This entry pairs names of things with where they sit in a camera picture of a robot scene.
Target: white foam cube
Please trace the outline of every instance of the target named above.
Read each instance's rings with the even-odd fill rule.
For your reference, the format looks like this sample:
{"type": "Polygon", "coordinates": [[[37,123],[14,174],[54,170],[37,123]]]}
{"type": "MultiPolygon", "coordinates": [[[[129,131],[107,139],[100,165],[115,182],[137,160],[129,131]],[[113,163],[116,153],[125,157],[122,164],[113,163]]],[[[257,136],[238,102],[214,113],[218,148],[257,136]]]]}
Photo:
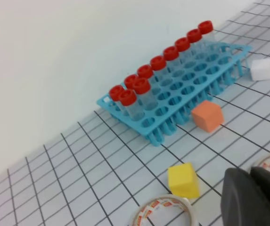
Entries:
{"type": "Polygon", "coordinates": [[[250,70],[253,81],[270,79],[270,58],[252,61],[250,70]]]}

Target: orange foam cube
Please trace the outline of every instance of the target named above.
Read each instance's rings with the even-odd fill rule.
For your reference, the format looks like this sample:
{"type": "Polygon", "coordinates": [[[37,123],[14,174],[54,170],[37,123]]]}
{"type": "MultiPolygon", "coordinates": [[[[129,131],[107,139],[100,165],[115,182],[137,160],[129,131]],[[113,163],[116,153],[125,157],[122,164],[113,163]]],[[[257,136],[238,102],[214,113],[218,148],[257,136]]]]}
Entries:
{"type": "Polygon", "coordinates": [[[208,100],[203,101],[200,105],[191,111],[195,124],[208,133],[214,131],[224,122],[224,116],[221,107],[208,100]]]}

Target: red cap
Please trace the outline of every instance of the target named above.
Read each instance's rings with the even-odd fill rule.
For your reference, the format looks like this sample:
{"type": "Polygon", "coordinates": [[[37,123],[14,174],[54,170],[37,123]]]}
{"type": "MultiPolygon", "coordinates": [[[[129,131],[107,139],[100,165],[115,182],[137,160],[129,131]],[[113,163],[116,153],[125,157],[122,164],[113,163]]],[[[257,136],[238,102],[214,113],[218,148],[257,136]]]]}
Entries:
{"type": "Polygon", "coordinates": [[[137,80],[137,78],[138,78],[138,75],[136,74],[131,74],[127,76],[124,80],[124,84],[126,88],[133,89],[133,83],[135,82],[135,80],[137,80]]]}
{"type": "Polygon", "coordinates": [[[136,102],[137,97],[132,89],[126,89],[120,93],[119,100],[123,106],[130,106],[136,102]]]}
{"type": "Polygon", "coordinates": [[[133,87],[137,94],[145,94],[150,91],[150,84],[146,78],[137,79],[133,87]]]}
{"type": "Polygon", "coordinates": [[[170,46],[163,51],[163,55],[164,55],[165,60],[170,61],[170,60],[177,59],[179,57],[179,52],[178,52],[177,47],[170,46]]]}
{"type": "Polygon", "coordinates": [[[156,56],[150,60],[150,65],[154,71],[160,71],[166,67],[166,61],[163,56],[156,56]]]}
{"type": "Polygon", "coordinates": [[[179,52],[183,52],[186,49],[189,49],[190,42],[189,42],[188,38],[184,37],[184,38],[180,38],[180,39],[176,40],[174,45],[177,47],[179,52]]]}
{"type": "Polygon", "coordinates": [[[194,43],[202,39],[202,34],[198,29],[193,29],[187,33],[187,38],[190,43],[194,43]]]}
{"type": "Polygon", "coordinates": [[[210,20],[204,21],[199,24],[198,26],[201,34],[208,34],[209,32],[213,31],[213,25],[210,20]]]}
{"type": "Polygon", "coordinates": [[[153,76],[153,69],[150,65],[143,65],[137,70],[137,74],[139,78],[147,78],[149,79],[150,77],[153,76]]]}
{"type": "Polygon", "coordinates": [[[124,91],[124,88],[122,85],[117,85],[111,88],[109,91],[109,95],[113,101],[118,101],[119,100],[119,94],[124,91]]]}

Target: yellow cube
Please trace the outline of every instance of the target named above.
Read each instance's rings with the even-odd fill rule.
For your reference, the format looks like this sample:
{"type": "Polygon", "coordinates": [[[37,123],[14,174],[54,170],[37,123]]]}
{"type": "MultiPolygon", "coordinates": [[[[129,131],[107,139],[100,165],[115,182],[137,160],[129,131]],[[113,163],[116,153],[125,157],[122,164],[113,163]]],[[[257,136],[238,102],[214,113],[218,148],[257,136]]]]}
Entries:
{"type": "Polygon", "coordinates": [[[200,196],[197,175],[191,163],[168,168],[168,186],[180,197],[193,199],[200,196]]]}

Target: test tube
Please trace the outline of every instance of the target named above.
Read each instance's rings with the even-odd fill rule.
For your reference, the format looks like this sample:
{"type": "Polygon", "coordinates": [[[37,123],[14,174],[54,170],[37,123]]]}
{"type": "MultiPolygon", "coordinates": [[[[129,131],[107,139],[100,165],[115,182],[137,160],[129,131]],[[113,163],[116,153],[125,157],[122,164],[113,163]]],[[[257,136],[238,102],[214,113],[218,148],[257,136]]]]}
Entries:
{"type": "Polygon", "coordinates": [[[159,88],[158,78],[154,76],[150,65],[143,65],[137,70],[139,78],[146,78],[152,88],[159,88]]]}
{"type": "Polygon", "coordinates": [[[205,42],[206,47],[209,50],[215,50],[216,41],[213,33],[213,25],[210,20],[204,21],[198,26],[201,34],[203,35],[203,40],[205,42]]]}
{"type": "Polygon", "coordinates": [[[179,52],[177,47],[170,46],[163,51],[164,59],[167,62],[169,72],[173,72],[174,68],[181,65],[179,52]]]}
{"type": "Polygon", "coordinates": [[[190,42],[189,42],[188,38],[186,38],[186,37],[180,38],[180,39],[176,40],[174,45],[177,47],[177,49],[179,51],[180,60],[181,60],[182,64],[185,63],[189,58],[192,57],[191,50],[189,49],[190,42]]]}
{"type": "Polygon", "coordinates": [[[158,81],[161,81],[169,74],[168,68],[166,66],[166,61],[164,56],[156,56],[150,60],[150,65],[154,71],[154,75],[157,77],[158,81]]]}
{"type": "Polygon", "coordinates": [[[117,107],[120,109],[120,111],[122,112],[122,114],[123,115],[128,115],[125,107],[119,101],[119,95],[123,91],[124,91],[123,86],[122,85],[117,85],[117,86],[114,86],[113,88],[110,89],[109,95],[110,95],[111,99],[115,102],[115,104],[117,105],[117,107]]]}
{"type": "Polygon", "coordinates": [[[136,74],[131,74],[131,75],[127,76],[124,79],[124,84],[125,84],[126,88],[133,89],[133,84],[137,78],[138,78],[138,75],[136,75],[136,74]]]}
{"type": "Polygon", "coordinates": [[[187,33],[187,38],[190,42],[190,50],[192,55],[202,53],[205,48],[202,34],[198,29],[193,29],[187,33]]]}
{"type": "Polygon", "coordinates": [[[146,78],[137,79],[133,87],[145,110],[149,111],[157,107],[157,100],[146,78]]]}
{"type": "Polygon", "coordinates": [[[137,102],[137,96],[132,89],[126,89],[120,93],[119,100],[133,121],[138,121],[144,117],[143,108],[137,102]]]}

